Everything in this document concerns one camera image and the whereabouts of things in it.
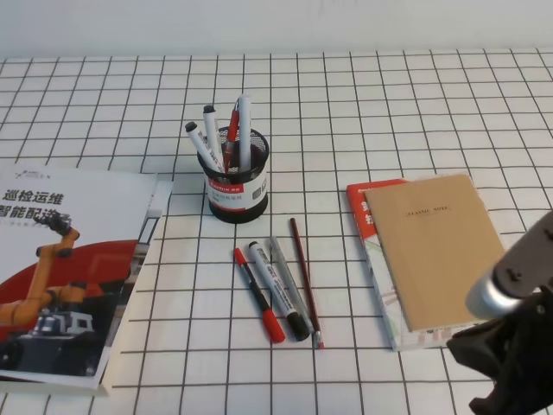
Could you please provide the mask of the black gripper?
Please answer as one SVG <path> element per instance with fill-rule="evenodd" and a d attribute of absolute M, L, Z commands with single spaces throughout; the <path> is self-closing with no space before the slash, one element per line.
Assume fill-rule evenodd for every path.
<path fill-rule="evenodd" d="M 455 361 L 494 382 L 475 414 L 535 414 L 552 405 L 552 291 L 527 297 L 513 312 L 465 329 L 447 342 Z"/>

